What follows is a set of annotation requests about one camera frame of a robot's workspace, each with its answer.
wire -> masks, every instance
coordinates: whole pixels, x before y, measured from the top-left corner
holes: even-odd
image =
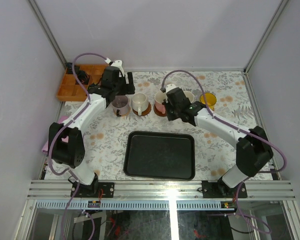
[[[226,216],[241,216],[241,217],[243,217],[243,219],[246,219],[245,217],[251,218],[251,219],[255,219],[258,222],[261,222],[263,225],[265,225],[269,229],[269,231],[260,230],[260,229],[256,228],[255,226],[253,226],[249,222],[249,225],[251,227],[253,227],[253,229],[255,229],[256,231],[258,231],[258,232],[260,232],[262,234],[271,234],[272,233],[272,230],[271,230],[270,226],[265,221],[263,221],[261,218],[256,217],[256,216],[247,215],[247,214],[241,214],[241,213],[216,213],[216,214],[209,214],[209,216],[218,216],[218,217],[220,217],[220,216],[224,216],[224,217],[226,217]]]
[[[237,232],[237,233],[240,233],[240,234],[252,234],[252,233],[254,232],[253,230],[251,230],[251,231],[240,231],[240,230],[237,230],[237,229],[233,228],[232,226],[230,226],[230,228],[231,228],[233,231],[235,231],[235,232]]]
[[[178,72],[181,72],[181,73],[185,73],[185,74],[190,75],[190,76],[198,83],[198,85],[199,85],[199,87],[200,87],[200,89],[201,89],[203,98],[204,98],[204,102],[207,103],[206,93],[205,93],[205,91],[204,91],[204,89],[203,89],[201,83],[199,82],[199,80],[198,80],[192,73],[190,73],[190,72],[188,72],[188,71],[185,71],[185,70],[174,70],[174,71],[169,72],[169,73],[164,77],[164,79],[163,79],[163,81],[162,81],[161,91],[164,91],[164,90],[165,90],[165,81],[166,81],[167,77],[169,77],[169,76],[170,76],[171,74],[173,74],[173,73],[178,73]],[[251,136],[251,137],[253,137],[253,138],[255,138],[255,139],[258,139],[259,141],[261,141],[261,142],[263,142],[263,143],[269,145],[270,147],[274,148],[274,149],[282,156],[282,158],[283,158],[283,166],[282,166],[280,169],[275,170],[275,171],[259,171],[260,174],[274,174],[274,173],[278,173],[278,172],[283,171],[283,170],[287,167],[287,158],[286,158],[286,156],[284,155],[284,153],[283,153],[277,146],[275,146],[274,144],[272,144],[271,142],[265,140],[265,139],[262,138],[262,137],[259,137],[259,136],[255,135],[255,134],[251,133],[251,132],[242,130],[242,129],[240,129],[239,127],[237,127],[237,126],[235,126],[235,125],[232,125],[231,123],[229,123],[229,122],[227,122],[227,121],[225,121],[225,120],[223,120],[223,119],[221,119],[221,118],[215,116],[214,113],[212,112],[212,110],[211,110],[209,107],[207,107],[206,109],[207,109],[207,111],[209,112],[209,114],[210,114],[213,118],[215,118],[217,121],[219,121],[220,123],[223,123],[223,124],[227,125],[228,127],[231,127],[231,128],[233,128],[233,129],[235,129],[235,130],[237,130],[237,131],[240,131],[241,133],[244,133],[244,134],[249,135],[249,136]]]
[[[57,175],[57,176],[61,176],[63,175],[65,172],[67,172],[69,170],[69,168],[66,168],[65,170],[63,170],[62,172],[56,172],[54,170],[54,167],[53,167],[53,164],[52,164],[52,151],[54,149],[54,146],[56,144],[56,141],[58,139],[58,137],[60,136],[60,134],[70,125],[72,124],[90,105],[90,95],[89,95],[89,92],[88,90],[85,88],[85,86],[80,82],[78,76],[77,76],[77,73],[75,71],[75,65],[76,65],[76,61],[78,60],[78,58],[82,57],[82,56],[86,56],[86,55],[94,55],[94,56],[98,56],[104,60],[106,60],[107,58],[98,54],[98,53],[93,53],[93,52],[85,52],[85,53],[82,53],[78,56],[76,56],[72,62],[72,74],[75,78],[75,80],[77,81],[77,83],[80,85],[80,87],[84,90],[85,94],[87,95],[87,98],[88,98],[88,101],[86,103],[86,105],[82,108],[82,110],[80,112],[78,112],[78,114],[76,116],[73,117],[73,120],[70,120],[68,123],[66,123],[57,133],[56,135],[54,136],[54,138],[52,139],[52,142],[51,142],[51,145],[50,145],[50,148],[49,148],[49,152],[48,152],[48,166],[49,168],[51,169],[51,172],[53,172],[53,174]]]
[[[108,234],[106,235],[106,237],[109,237],[111,231],[115,228],[117,219],[118,219],[118,211],[116,211],[116,214],[115,214],[115,220],[114,220],[113,226],[112,226],[112,228],[110,229],[110,231],[108,232]]]
[[[170,76],[171,74],[173,74],[173,73],[178,73],[178,72],[188,74],[189,76],[191,76],[191,77],[198,83],[198,85],[199,85],[199,87],[200,87],[200,89],[201,89],[203,98],[204,98],[204,102],[207,103],[206,93],[205,93],[205,91],[204,91],[204,89],[203,89],[201,83],[199,82],[199,80],[198,80],[192,73],[190,73],[190,72],[188,72],[188,71],[185,71],[185,70],[174,70],[174,71],[169,72],[169,73],[164,77],[164,79],[163,79],[163,81],[162,81],[162,85],[161,85],[161,89],[160,89],[160,90],[161,90],[162,92],[164,92],[164,91],[165,91],[165,81],[166,81],[167,77],[169,77],[169,76]],[[264,173],[264,174],[265,174],[265,173],[267,173],[267,174],[274,174],[274,173],[278,173],[278,172],[283,171],[283,170],[287,167],[287,158],[286,158],[285,154],[284,154],[277,146],[275,146],[274,144],[272,144],[271,142],[267,141],[266,139],[264,139],[264,138],[262,138],[262,137],[259,137],[259,136],[255,135],[255,134],[251,133],[251,132],[242,130],[242,129],[240,129],[239,127],[237,127],[237,126],[235,126],[235,125],[232,125],[231,123],[229,123],[229,122],[227,122],[227,121],[225,121],[225,120],[223,120],[223,119],[221,119],[221,118],[215,116],[214,113],[212,112],[212,110],[211,110],[209,107],[207,107],[206,109],[207,109],[208,113],[209,113],[213,118],[215,118],[217,121],[219,121],[220,123],[225,124],[225,125],[228,126],[228,127],[231,127],[231,128],[233,128],[233,129],[235,129],[235,130],[241,132],[241,133],[244,133],[244,134],[246,134],[246,135],[248,135],[248,136],[251,136],[251,137],[253,137],[253,138],[255,138],[255,139],[257,139],[257,140],[259,140],[259,141],[261,141],[261,142],[263,142],[263,143],[265,143],[265,144],[267,144],[267,145],[269,145],[270,147],[274,148],[274,149],[282,156],[282,159],[283,159],[283,166],[282,166],[280,169],[275,170],[275,171],[259,171],[259,173]],[[240,215],[243,217],[243,219],[245,220],[245,222],[246,222],[248,225],[250,225],[254,230],[256,230],[256,231],[258,231],[258,232],[260,232],[260,233],[263,233],[263,234],[271,234],[271,233],[272,233],[272,230],[271,230],[271,228],[269,227],[269,225],[268,225],[266,222],[262,221],[260,218],[256,218],[255,216],[243,214],[243,212],[242,212],[242,210],[241,210],[241,208],[240,208],[240,205],[239,205],[239,201],[238,201],[239,190],[241,189],[241,186],[242,186],[243,183],[244,183],[243,181],[242,181],[241,183],[239,183],[239,185],[238,185],[238,187],[237,187],[237,190],[236,190],[236,195],[235,195],[236,205],[237,205],[237,209],[238,209],[239,212],[240,212]],[[262,222],[265,226],[267,226],[267,228],[269,229],[269,231],[263,231],[263,230],[261,230],[261,229],[256,228],[256,227],[253,226],[253,225],[251,224],[251,222],[248,221],[248,219],[245,218],[245,217],[255,218],[257,221]]]
[[[79,186],[80,186],[80,183],[78,182],[77,185],[76,185],[76,188],[75,188],[75,190],[72,194],[72,197],[70,198],[70,200],[67,202],[67,204],[65,206],[65,209],[64,209],[64,212],[63,212],[63,215],[62,215],[62,219],[61,219],[61,236],[62,236],[63,240],[66,240],[66,237],[64,236],[64,231],[63,231],[63,229],[65,229],[65,217],[67,215],[67,211],[68,211],[68,208],[70,206],[70,203],[71,203],[72,199],[74,199],[75,195],[77,194],[77,192],[79,190]],[[91,233],[91,236],[88,238],[88,240],[91,240],[92,237],[94,236],[94,233],[95,233],[95,221],[88,212],[84,211],[83,213],[85,215],[87,215],[92,221],[92,233]]]
[[[104,190],[101,188],[101,189],[99,189],[99,202],[100,202],[100,206],[101,206],[101,199],[102,199],[103,195],[104,195]]]

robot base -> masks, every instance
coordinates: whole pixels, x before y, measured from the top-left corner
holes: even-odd
[[[77,187],[77,182],[72,182],[71,197],[73,196]],[[98,176],[95,176],[90,185],[80,184],[78,192],[75,194],[75,198],[92,198],[98,199],[99,194],[102,193],[103,199],[112,199],[115,193],[114,182],[99,182]]]
[[[225,188],[218,181],[202,181],[202,193],[204,199],[233,199],[236,196],[237,188]],[[242,184],[239,199],[248,198],[246,185]]]

yellow cup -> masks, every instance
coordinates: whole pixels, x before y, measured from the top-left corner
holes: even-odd
[[[206,93],[205,93],[205,98],[206,98],[206,101],[208,102],[209,108],[210,108],[212,111],[214,111],[214,110],[215,110],[215,105],[216,105],[216,103],[217,103],[217,98],[216,98],[216,96],[213,95],[213,94],[210,93],[210,92],[206,92]],[[200,102],[203,103],[203,104],[206,104],[203,95],[200,96]]]

gray wall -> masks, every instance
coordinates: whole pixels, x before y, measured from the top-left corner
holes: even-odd
[[[0,0],[0,240],[13,236],[54,121],[63,68],[25,0]]]
[[[281,0],[37,0],[65,57],[126,69],[241,68]],[[100,61],[96,57],[79,62]]]
[[[283,176],[300,207],[300,0],[290,1],[249,76],[269,138],[288,158]]]

rectangular tray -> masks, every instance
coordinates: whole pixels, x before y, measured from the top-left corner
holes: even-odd
[[[191,180],[196,175],[195,140],[188,134],[133,131],[123,171],[133,177]]]

